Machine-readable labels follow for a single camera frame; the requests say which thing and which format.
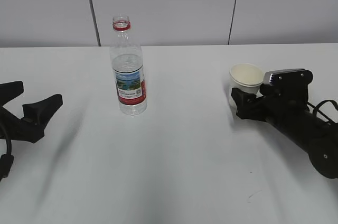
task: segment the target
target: white wall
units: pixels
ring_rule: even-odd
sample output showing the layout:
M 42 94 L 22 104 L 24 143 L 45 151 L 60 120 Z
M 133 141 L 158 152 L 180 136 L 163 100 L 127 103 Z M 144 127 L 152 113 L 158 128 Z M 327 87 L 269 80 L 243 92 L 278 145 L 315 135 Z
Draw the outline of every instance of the white wall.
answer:
M 88 0 L 0 0 L 0 47 L 97 45 Z
M 143 45 L 226 44 L 234 0 L 93 0 L 103 45 L 114 14 Z M 0 47 L 96 46 L 88 0 L 0 0 Z M 338 42 L 338 0 L 237 0 L 230 44 Z
M 142 45 L 226 44 L 234 0 L 93 0 L 102 45 L 112 16 L 129 15 Z
M 338 0 L 237 0 L 230 44 L 338 42 Z

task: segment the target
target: bottle label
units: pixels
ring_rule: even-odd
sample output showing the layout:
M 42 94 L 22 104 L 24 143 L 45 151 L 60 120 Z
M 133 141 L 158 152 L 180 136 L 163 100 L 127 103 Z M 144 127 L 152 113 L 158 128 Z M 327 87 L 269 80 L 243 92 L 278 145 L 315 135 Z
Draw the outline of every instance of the bottle label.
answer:
M 143 67 L 135 72 L 117 72 L 115 83 L 120 102 L 126 105 L 140 104 L 146 99 L 146 88 L 143 75 Z

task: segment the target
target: table surface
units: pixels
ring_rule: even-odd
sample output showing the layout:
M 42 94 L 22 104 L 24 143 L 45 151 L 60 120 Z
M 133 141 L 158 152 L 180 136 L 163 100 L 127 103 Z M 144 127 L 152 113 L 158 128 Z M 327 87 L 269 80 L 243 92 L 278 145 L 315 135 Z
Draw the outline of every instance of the table surface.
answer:
M 60 93 L 64 105 L 36 144 L 13 142 L 0 183 L 1 223 L 338 223 L 338 181 L 270 125 L 227 103 L 229 69 L 306 68 L 310 101 L 338 99 L 338 44 L 143 47 L 148 108 L 118 108 L 109 50 L 0 49 L 1 82 Z M 338 115 L 327 108 L 332 118 Z M 5 152 L 5 143 L 0 144 Z

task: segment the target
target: cup rim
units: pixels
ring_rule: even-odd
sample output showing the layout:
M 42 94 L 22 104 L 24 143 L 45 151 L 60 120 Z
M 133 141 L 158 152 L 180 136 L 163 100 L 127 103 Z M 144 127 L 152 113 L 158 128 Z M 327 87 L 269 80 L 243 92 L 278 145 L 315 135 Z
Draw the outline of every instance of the cup rim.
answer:
M 252 66 L 252 67 L 258 69 L 259 71 L 262 72 L 262 75 L 264 76 L 263 71 L 262 71 L 258 66 L 254 65 L 254 64 L 250 64 L 250 63 L 238 63 L 238 64 L 233 65 L 233 66 L 231 67 L 230 71 L 229 71 L 229 75 L 230 75 L 231 79 L 232 79 L 235 83 L 237 83 L 237 84 L 239 84 L 239 85 L 241 85 L 241 86 L 244 86 L 244 87 L 257 87 L 257 86 L 259 86 L 259 85 L 261 85 L 261 84 L 263 83 L 263 78 L 262 78 L 262 81 L 261 81 L 260 83 L 252 84 L 252 85 L 251 85 L 251 84 L 245 84 L 245 83 L 242 83 L 242 82 L 236 80 L 236 79 L 232 76 L 231 71 L 232 71 L 232 69 L 233 69 L 235 66 L 238 66 L 238 65 L 240 65 L 240 64 L 247 64 L 247 65 L 250 65 L 250 66 Z

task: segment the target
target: white paper cup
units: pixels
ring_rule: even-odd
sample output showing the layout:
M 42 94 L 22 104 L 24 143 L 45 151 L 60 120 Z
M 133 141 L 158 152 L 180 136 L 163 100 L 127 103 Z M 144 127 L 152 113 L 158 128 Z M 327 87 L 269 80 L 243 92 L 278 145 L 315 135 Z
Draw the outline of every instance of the white paper cup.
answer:
M 235 101 L 231 97 L 232 88 L 249 93 L 257 94 L 259 86 L 263 83 L 264 73 L 253 64 L 236 64 L 230 70 L 230 86 L 229 86 L 229 104 L 233 108 L 237 108 Z

